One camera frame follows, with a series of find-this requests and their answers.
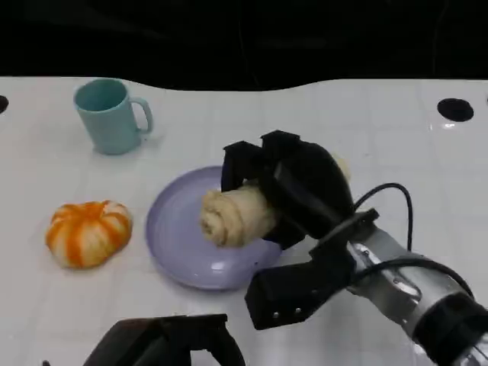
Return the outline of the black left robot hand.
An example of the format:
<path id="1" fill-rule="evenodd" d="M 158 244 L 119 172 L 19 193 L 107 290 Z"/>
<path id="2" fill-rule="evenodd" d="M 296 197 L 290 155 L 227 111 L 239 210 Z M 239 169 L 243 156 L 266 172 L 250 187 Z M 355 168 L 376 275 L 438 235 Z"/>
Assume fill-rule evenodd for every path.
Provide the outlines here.
<path id="1" fill-rule="evenodd" d="M 192 351 L 209 352 L 220 365 L 244 365 L 227 315 L 124 319 L 96 345 L 86 365 L 190 365 Z"/>

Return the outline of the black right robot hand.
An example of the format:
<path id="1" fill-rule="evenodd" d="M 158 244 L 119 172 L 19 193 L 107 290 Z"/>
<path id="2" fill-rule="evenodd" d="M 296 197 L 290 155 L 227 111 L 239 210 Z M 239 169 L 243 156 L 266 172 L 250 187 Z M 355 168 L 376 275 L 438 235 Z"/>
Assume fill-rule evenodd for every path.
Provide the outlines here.
<path id="1" fill-rule="evenodd" d="M 260 146 L 239 141 L 224 151 L 222 190 L 257 184 L 275 216 L 260 237 L 282 249 L 306 236 L 321 239 L 355 212 L 339 163 L 316 143 L 275 130 L 262 136 Z"/>

